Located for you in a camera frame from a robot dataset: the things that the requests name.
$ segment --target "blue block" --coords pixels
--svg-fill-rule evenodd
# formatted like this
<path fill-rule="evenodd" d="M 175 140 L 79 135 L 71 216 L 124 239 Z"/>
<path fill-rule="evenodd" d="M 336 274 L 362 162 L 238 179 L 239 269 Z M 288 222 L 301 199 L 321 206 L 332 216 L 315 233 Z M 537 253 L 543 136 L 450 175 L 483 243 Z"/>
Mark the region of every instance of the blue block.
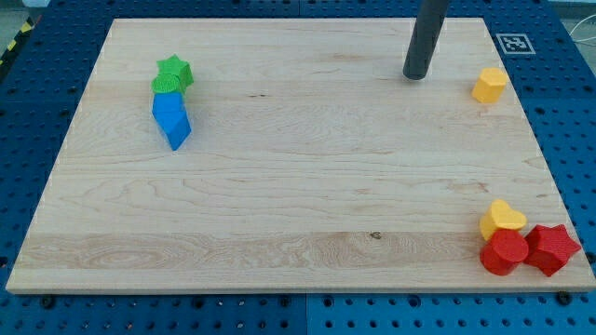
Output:
<path fill-rule="evenodd" d="M 153 117 L 168 138 L 171 150 L 177 150 L 191 131 L 183 95 L 178 92 L 155 94 Z"/>

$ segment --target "metal rod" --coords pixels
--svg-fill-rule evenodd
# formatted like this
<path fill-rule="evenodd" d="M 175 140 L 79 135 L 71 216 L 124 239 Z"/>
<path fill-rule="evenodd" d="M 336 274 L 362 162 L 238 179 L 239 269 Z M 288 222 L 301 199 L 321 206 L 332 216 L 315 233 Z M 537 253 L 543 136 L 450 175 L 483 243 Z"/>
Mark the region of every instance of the metal rod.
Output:
<path fill-rule="evenodd" d="M 448 8 L 449 0 L 423 0 L 403 64 L 403 75 L 413 80 L 427 75 Z"/>

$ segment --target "blue pegboard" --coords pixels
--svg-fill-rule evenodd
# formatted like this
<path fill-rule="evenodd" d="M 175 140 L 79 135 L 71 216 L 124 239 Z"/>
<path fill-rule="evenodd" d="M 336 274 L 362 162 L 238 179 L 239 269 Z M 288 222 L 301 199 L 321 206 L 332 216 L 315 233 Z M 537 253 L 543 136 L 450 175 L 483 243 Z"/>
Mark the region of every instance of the blue pegboard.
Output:
<path fill-rule="evenodd" d="M 0 334 L 596 333 L 596 295 L 16 297 L 4 290 L 113 18 L 413 17 L 419 0 L 53 0 L 0 87 Z M 499 54 L 581 242 L 596 252 L 596 78 L 544 0 L 453 0 L 525 34 Z"/>

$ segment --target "green star block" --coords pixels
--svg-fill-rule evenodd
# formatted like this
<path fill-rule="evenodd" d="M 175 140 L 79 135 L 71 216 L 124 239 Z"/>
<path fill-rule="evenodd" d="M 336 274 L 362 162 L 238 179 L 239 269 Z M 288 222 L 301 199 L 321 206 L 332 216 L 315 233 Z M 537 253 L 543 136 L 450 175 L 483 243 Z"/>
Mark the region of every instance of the green star block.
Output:
<path fill-rule="evenodd" d="M 180 78 L 174 74 L 160 74 L 151 82 L 151 89 L 156 93 L 184 93 Z"/>
<path fill-rule="evenodd" d="M 190 64 L 188 64 L 188 61 L 179 59 L 177 55 L 173 55 L 167 60 L 158 60 L 157 67 L 159 68 L 160 75 L 173 74 L 180 78 L 183 93 L 187 87 L 195 82 L 193 74 L 190 71 Z"/>

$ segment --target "wooden table surface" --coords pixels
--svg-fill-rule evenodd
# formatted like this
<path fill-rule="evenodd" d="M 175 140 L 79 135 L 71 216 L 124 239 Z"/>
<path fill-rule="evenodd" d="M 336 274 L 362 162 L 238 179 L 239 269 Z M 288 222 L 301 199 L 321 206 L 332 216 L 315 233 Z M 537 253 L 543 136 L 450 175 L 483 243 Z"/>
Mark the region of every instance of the wooden table surface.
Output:
<path fill-rule="evenodd" d="M 7 289 L 13 293 L 591 290 L 488 273 L 478 222 L 506 199 L 577 240 L 479 19 L 448 19 L 430 74 L 401 74 L 410 19 L 115 20 Z M 151 114 L 156 60 L 196 82 L 173 153 Z"/>

